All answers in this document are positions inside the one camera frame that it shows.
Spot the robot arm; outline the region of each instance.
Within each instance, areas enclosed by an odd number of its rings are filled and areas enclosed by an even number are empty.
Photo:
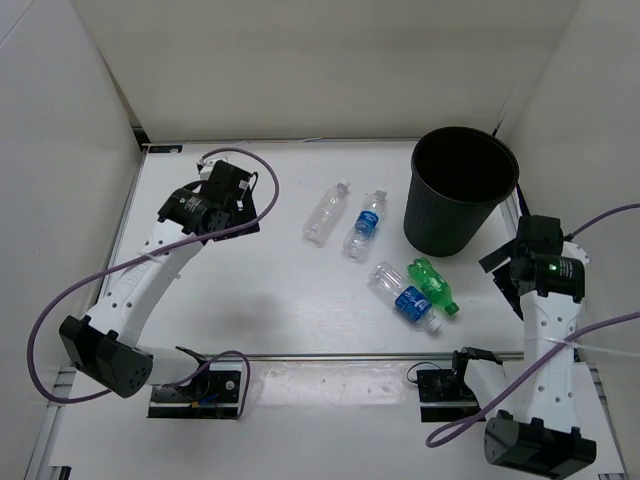
[[[121,397],[143,385],[182,380],[199,366],[184,350],[138,345],[147,319],[179,272],[204,244],[194,242],[158,253],[163,245],[220,231],[256,218],[252,174],[218,161],[208,179],[176,190],[158,212],[158,222],[139,252],[145,262],[124,270],[106,295],[82,319],[67,317],[60,336],[76,368]],[[256,225],[231,238],[259,231]]]
[[[563,242],[560,221],[522,217],[512,242],[483,259],[495,282],[524,321],[524,363],[530,367],[576,329],[585,293],[588,258]],[[596,444],[580,435],[573,398],[573,350],[543,364],[499,410],[487,418],[485,458],[493,465],[563,479],[593,463]],[[491,352],[463,349],[454,371],[476,395],[480,407],[509,382]]]

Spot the white bottle cap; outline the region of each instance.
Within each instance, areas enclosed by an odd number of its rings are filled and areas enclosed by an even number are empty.
[[[431,322],[429,322],[427,329],[431,333],[436,333],[441,326],[442,326],[442,323],[440,322],[440,320],[438,320],[437,318],[434,318],[433,320],[431,320]]]

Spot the plastic bottle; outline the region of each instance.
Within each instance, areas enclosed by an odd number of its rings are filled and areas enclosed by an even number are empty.
[[[318,245],[324,245],[334,225],[347,207],[347,193],[349,193],[348,180],[340,180],[337,185],[327,190],[309,215],[307,223],[304,224],[304,238]]]
[[[378,189],[365,199],[355,225],[344,239],[344,253],[351,258],[364,260],[376,225],[384,216],[386,197],[387,191]]]
[[[431,262],[424,257],[417,258],[407,267],[409,277],[427,299],[440,310],[444,310],[449,315],[454,315],[460,307],[453,301],[451,287],[435,271]]]
[[[431,303],[416,287],[387,262],[381,262],[369,274],[369,284],[382,292],[380,297],[397,308],[413,324],[435,332],[442,325],[433,316]]]

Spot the bottle label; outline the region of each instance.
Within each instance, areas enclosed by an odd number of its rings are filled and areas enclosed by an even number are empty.
[[[364,212],[360,212],[358,216],[358,220],[356,220],[355,229],[359,234],[371,238],[373,235],[373,231],[376,228],[378,223],[378,215],[369,210],[365,210]]]
[[[409,287],[396,298],[396,307],[413,323],[420,320],[431,308],[431,303],[416,287]]]

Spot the green plastic bottle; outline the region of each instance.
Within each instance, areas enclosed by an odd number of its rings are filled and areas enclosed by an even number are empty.
[[[451,287],[435,271],[431,262],[424,257],[416,258],[407,267],[409,276],[420,287],[422,294],[436,307],[449,315],[454,315],[460,307],[453,301]]]

